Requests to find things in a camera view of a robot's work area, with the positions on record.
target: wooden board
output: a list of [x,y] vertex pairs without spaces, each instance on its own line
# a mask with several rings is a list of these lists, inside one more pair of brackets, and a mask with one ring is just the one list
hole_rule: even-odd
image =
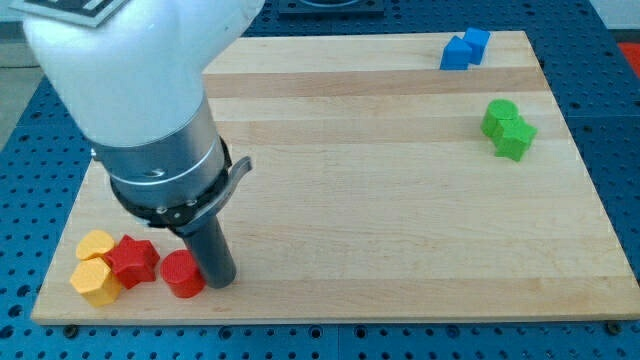
[[[124,212],[91,164],[32,317],[41,324],[624,319],[640,289],[529,42],[438,71],[452,34],[249,38],[204,74],[252,171],[221,214],[234,284],[176,299],[160,280],[94,309],[73,292],[93,228],[181,241]],[[521,163],[480,131],[508,98],[539,129]]]

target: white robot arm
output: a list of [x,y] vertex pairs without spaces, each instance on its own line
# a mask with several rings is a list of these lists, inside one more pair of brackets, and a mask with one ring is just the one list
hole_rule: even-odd
[[[50,8],[54,3],[59,9]],[[244,158],[231,168],[201,72],[247,29],[264,0],[83,3],[14,5],[29,12],[27,40],[118,200],[150,226],[180,236],[209,286],[228,285],[236,270],[215,215],[251,163]],[[99,6],[111,13],[90,26],[78,21]]]

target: colored block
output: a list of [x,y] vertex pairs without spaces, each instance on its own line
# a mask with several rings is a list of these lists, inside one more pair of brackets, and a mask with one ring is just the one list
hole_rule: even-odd
[[516,120],[517,118],[518,107],[516,104],[506,99],[495,99],[487,106],[481,125],[482,132],[493,139],[500,120],[508,121]]
[[522,117],[517,120],[500,120],[494,133],[496,156],[508,157],[520,161],[522,155],[531,147],[538,129],[527,124]]
[[179,298],[196,296],[205,282],[189,250],[176,250],[160,265],[160,274],[171,292]]
[[457,36],[451,38],[442,53],[440,70],[467,70],[471,47]]
[[76,246],[78,260],[102,257],[116,246],[111,235],[102,230],[92,230]]
[[101,258],[80,262],[69,282],[94,307],[116,301],[122,289],[109,265]]
[[131,289],[140,282],[156,280],[154,267],[160,255],[151,241],[138,241],[125,235],[118,246],[105,254],[105,260],[122,285]]
[[482,57],[484,55],[484,50],[487,47],[487,43],[489,42],[489,37],[491,33],[485,30],[480,30],[476,28],[468,28],[464,33],[464,40],[471,47],[471,59],[470,63],[480,65],[482,62]]

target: yellow hexagonal block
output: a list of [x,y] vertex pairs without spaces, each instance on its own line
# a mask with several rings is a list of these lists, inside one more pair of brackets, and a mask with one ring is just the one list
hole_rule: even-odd
[[76,257],[79,260],[89,260],[109,252],[116,246],[116,242],[106,231],[90,231],[76,247]]
[[94,307],[116,301],[122,289],[109,265],[101,258],[82,261],[69,282]]

